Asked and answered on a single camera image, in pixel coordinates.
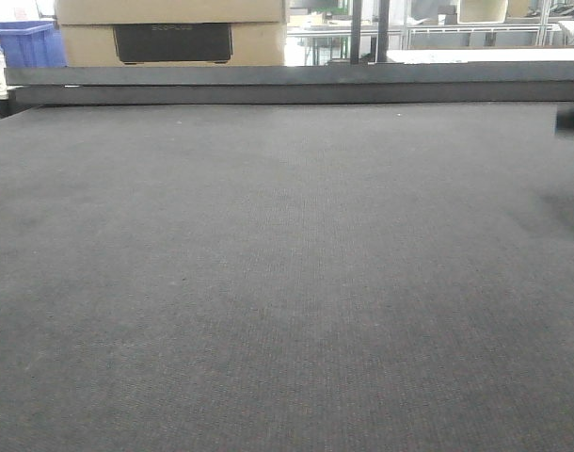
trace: white wall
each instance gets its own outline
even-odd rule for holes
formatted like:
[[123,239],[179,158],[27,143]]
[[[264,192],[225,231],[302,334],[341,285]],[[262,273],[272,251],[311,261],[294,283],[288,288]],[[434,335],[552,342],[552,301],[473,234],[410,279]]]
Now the white wall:
[[37,21],[36,0],[0,0],[0,22]]

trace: blue plastic crate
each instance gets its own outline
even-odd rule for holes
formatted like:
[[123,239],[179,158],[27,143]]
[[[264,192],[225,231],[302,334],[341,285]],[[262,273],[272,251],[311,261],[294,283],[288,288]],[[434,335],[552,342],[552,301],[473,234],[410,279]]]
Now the blue plastic crate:
[[0,43],[10,68],[66,66],[63,40],[51,21],[0,22]]

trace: workbench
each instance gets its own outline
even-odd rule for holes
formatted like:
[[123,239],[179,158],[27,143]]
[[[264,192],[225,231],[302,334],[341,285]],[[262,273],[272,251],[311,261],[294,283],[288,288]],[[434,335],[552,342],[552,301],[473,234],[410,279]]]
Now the workbench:
[[574,450],[557,110],[0,121],[0,452]]

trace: metal pole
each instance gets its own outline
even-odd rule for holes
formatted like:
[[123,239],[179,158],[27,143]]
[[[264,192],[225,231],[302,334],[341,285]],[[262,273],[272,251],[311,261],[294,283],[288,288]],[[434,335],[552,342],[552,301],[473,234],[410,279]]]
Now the metal pole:
[[547,35],[549,33],[549,17],[552,1],[553,0],[542,0],[540,7],[540,29],[535,38],[535,45],[538,47],[543,47],[546,44]]
[[352,4],[352,40],[350,42],[350,64],[360,62],[360,35],[362,33],[362,0]]
[[379,31],[377,34],[377,63],[388,62],[390,0],[379,0]]

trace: black label on box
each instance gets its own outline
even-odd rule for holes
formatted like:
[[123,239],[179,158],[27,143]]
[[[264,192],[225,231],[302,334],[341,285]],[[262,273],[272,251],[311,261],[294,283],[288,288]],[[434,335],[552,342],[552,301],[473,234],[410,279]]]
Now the black label on box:
[[124,63],[213,61],[232,56],[230,24],[114,25],[116,49]]

